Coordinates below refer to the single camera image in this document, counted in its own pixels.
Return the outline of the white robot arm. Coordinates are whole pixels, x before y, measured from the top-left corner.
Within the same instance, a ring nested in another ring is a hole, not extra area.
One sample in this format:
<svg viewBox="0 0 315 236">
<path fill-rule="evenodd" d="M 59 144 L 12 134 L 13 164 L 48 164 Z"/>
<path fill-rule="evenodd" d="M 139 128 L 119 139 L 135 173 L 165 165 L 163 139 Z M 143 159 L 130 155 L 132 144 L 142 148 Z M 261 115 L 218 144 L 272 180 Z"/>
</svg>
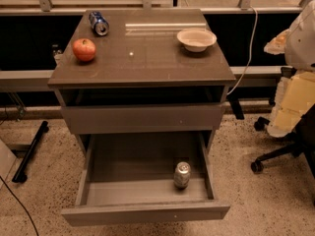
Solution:
<svg viewBox="0 0 315 236">
<path fill-rule="evenodd" d="M 282 76 L 276 90 L 268 133 L 276 138 L 290 133 L 315 104 L 315 1 L 309 2 L 290 27 L 264 47 L 270 54 L 283 54 L 296 73 Z"/>
</svg>

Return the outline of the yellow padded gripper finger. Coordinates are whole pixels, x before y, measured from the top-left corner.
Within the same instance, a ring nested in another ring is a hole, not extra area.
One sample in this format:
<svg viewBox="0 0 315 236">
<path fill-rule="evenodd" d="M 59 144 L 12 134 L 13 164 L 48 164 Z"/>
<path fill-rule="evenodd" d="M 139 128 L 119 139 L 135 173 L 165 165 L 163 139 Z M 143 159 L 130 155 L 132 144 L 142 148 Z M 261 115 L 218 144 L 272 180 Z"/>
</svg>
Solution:
<svg viewBox="0 0 315 236">
<path fill-rule="evenodd" d="M 268 133 L 276 138 L 290 133 L 301 117 L 315 104 L 315 74 L 297 73 L 278 83 L 275 106 L 270 115 Z"/>
<path fill-rule="evenodd" d="M 283 30 L 281 33 L 279 33 L 276 37 L 274 37 L 265 45 L 264 51 L 266 53 L 273 55 L 284 54 L 288 34 L 289 34 L 288 29 Z"/>
</svg>

